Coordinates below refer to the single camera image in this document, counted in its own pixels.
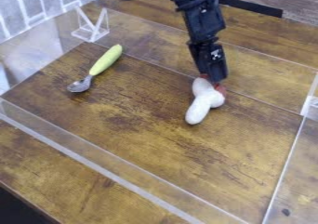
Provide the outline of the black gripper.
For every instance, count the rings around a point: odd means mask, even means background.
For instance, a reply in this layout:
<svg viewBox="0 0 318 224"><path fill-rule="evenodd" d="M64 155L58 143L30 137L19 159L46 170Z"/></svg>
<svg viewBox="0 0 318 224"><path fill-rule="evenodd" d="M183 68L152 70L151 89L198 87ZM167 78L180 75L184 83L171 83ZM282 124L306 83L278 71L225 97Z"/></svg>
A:
<svg viewBox="0 0 318 224"><path fill-rule="evenodd" d="M211 42L226 28L219 0L171 0L183 14L190 43L189 49L201 74L219 83L229 74L222 45Z"/></svg>

